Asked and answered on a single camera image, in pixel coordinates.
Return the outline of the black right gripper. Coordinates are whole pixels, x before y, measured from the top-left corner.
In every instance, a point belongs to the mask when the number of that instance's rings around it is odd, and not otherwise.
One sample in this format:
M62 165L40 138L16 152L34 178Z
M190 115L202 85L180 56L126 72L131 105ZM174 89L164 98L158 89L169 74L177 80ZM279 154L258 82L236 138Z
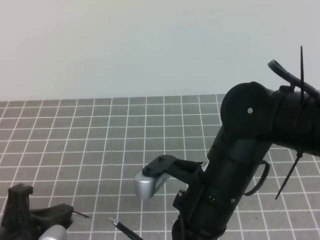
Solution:
M174 240L216 240L227 224L258 168L252 157L217 154L205 163L161 155L142 169L147 177L168 174L188 185L180 190L173 207L179 212L172 227Z

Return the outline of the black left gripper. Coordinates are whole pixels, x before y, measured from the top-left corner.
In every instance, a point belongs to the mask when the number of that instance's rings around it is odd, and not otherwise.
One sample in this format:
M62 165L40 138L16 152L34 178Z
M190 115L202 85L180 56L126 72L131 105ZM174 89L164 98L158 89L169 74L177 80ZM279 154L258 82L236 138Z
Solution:
M52 207L32 209L30 213L29 196L33 187L19 183L8 189L7 202L0 224L1 240L37 240L36 227L49 229L61 225L68 229L73 223L74 207L61 203Z

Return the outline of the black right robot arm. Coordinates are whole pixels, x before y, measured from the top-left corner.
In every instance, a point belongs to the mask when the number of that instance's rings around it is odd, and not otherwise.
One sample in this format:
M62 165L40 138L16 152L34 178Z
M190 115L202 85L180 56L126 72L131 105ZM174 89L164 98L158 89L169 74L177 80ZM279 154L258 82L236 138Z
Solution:
M151 198L172 176L188 185L173 202L179 215L174 240L216 240L243 196L256 193L270 164L264 157L273 144L297 157L320 154L320 94L277 61L268 67L287 81L276 91L257 82L241 83L225 95L222 125L202 162L160 155L136 178L137 195Z

